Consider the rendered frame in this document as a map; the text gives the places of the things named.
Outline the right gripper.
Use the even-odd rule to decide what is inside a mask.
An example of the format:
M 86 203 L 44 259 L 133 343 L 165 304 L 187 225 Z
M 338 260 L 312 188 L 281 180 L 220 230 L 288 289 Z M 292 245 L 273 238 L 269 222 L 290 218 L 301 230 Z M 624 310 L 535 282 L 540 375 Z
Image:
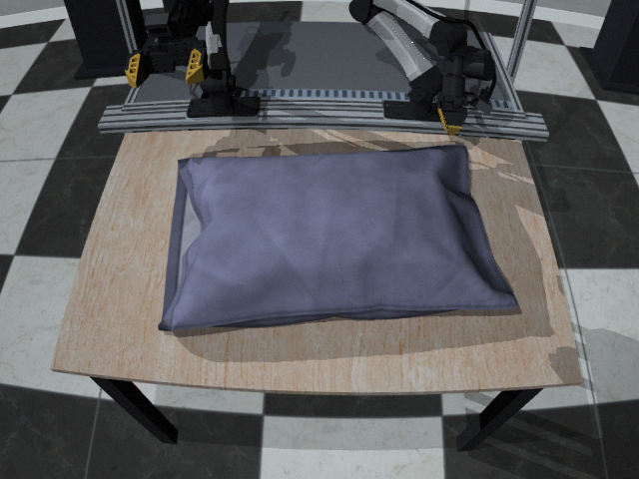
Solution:
M 185 28 L 183 30 L 186 37 L 193 38 L 165 42 L 159 39 L 147 44 L 146 56 L 143 50 L 133 50 L 128 55 L 125 73 L 130 86 L 139 88 L 150 74 L 174 73 L 175 66 L 188 66 L 187 85 L 205 81 L 210 76 L 206 41 L 198 40 Z

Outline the grey slotted metal crossbar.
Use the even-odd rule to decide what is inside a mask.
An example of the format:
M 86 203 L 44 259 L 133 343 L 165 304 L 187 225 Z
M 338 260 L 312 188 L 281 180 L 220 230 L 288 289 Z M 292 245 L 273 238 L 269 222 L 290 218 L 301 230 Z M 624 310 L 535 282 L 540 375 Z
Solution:
M 122 112 L 123 106 L 107 106 L 98 124 L 100 134 L 244 128 L 353 129 L 448 134 L 442 123 L 438 122 L 387 119 L 383 115 L 383 108 L 259 106 L 256 116 L 188 118 L 188 108 Z M 467 116 L 455 135 L 541 142 L 547 142 L 549 137 L 541 114 L 525 113 L 526 119 L 477 114 Z

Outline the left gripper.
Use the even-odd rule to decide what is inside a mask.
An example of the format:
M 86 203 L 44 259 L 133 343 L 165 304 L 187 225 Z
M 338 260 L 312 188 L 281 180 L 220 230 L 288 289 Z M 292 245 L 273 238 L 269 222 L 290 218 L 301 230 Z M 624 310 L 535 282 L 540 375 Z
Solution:
M 440 120 L 442 120 L 443 128 L 449 135 L 455 135 L 461 129 L 467 118 L 467 108 L 462 107 L 468 106 L 468 99 L 464 97 L 464 91 L 465 78 L 453 78 L 442 75 L 442 90 L 438 91 L 436 108 Z

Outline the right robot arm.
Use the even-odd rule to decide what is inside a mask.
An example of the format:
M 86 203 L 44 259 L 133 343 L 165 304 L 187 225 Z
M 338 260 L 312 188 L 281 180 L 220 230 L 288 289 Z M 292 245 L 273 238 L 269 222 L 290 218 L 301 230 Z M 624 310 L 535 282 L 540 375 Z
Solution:
M 210 76 L 200 82 L 200 86 L 203 93 L 209 94 L 210 98 L 192 99 L 187 110 L 187 117 L 256 116 L 260 98 L 233 98 L 236 77 L 231 75 L 227 51 L 227 11 L 230 0 L 180 0 L 179 4 L 173 4 L 174 1 L 163 0 L 165 13 L 147 15 L 145 27 L 151 38 L 157 37 L 158 41 L 163 39 L 165 42 L 186 37 L 183 28 L 196 36 L 199 26 L 206 26 Z

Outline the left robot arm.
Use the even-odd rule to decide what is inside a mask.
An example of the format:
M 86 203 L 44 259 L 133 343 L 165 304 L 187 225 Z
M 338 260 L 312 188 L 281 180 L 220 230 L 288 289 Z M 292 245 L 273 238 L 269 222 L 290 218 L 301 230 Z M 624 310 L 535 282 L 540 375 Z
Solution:
M 438 56 L 444 56 L 443 72 L 448 77 L 465 75 L 483 81 L 494 77 L 491 52 L 467 46 L 467 31 L 461 23 L 439 19 L 409 0 L 352 0 L 348 9 L 354 20 L 363 26 L 367 24 L 381 38 L 402 66 L 413 89 L 407 94 L 412 99 L 409 102 L 383 102 L 383 115 L 387 119 L 441 123 L 437 104 L 432 101 L 441 91 L 442 73 L 420 53 L 394 15 L 427 38 L 436 47 Z

